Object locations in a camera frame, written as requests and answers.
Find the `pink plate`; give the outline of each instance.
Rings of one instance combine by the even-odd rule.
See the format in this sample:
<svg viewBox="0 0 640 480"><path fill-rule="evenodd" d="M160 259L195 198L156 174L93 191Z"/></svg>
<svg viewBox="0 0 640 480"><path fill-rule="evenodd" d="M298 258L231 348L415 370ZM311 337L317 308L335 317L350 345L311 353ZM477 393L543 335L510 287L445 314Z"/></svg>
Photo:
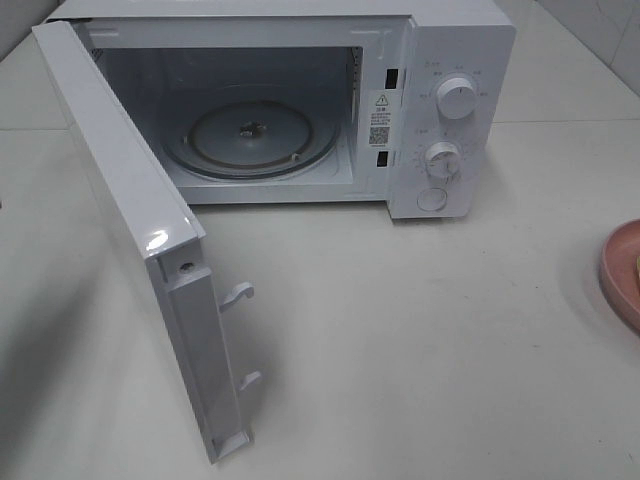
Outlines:
<svg viewBox="0 0 640 480"><path fill-rule="evenodd" d="M618 227L602 249L600 281L605 296L624 320L640 330L640 220Z"/></svg>

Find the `open microwave door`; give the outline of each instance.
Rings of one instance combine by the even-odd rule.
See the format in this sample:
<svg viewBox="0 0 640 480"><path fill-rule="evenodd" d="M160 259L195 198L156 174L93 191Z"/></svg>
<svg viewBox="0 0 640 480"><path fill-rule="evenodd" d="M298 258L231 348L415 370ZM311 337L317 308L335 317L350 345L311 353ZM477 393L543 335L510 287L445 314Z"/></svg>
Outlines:
<svg viewBox="0 0 640 480"><path fill-rule="evenodd" d="M92 53L68 22L37 26L33 32L118 255L133 255L135 261L128 263L146 270L144 277L151 281L153 289L147 290L157 299L207 453L215 462L249 442L221 311L242 295L251 296L252 287L242 284L218 304L200 245L204 230ZM242 387L257 376L245 378Z"/></svg>

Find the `white microwave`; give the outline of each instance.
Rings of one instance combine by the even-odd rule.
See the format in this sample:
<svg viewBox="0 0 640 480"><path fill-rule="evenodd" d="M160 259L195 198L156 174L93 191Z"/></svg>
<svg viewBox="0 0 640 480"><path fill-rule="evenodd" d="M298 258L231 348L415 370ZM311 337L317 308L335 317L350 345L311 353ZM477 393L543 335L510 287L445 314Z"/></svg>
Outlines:
<svg viewBox="0 0 640 480"><path fill-rule="evenodd" d="M465 215L515 29L491 0L67 0L34 34L215 462L249 442L259 374L235 381L220 319L253 289L218 301L187 204Z"/></svg>

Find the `sticker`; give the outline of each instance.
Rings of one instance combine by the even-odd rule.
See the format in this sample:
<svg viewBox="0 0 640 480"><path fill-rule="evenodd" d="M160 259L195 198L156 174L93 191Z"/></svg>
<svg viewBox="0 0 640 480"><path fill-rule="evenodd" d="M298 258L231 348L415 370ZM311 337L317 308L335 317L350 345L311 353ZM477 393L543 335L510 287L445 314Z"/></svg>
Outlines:
<svg viewBox="0 0 640 480"><path fill-rule="evenodd" d="M400 95L394 90L376 90L370 95L369 146L387 147L393 143L393 122L400 107Z"/></svg>

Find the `timer knob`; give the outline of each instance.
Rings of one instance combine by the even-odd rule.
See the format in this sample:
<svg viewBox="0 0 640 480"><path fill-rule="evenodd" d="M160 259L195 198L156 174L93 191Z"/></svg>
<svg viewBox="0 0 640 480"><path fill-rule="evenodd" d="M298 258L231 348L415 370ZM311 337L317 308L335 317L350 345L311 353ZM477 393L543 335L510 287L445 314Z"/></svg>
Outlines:
<svg viewBox="0 0 640 480"><path fill-rule="evenodd" d="M451 120L464 118L476 109L476 87L467 77L445 80L436 95L440 113Z"/></svg>
<svg viewBox="0 0 640 480"><path fill-rule="evenodd" d="M432 177L447 179L460 170L460 150L453 143L438 142L425 153L427 172Z"/></svg>

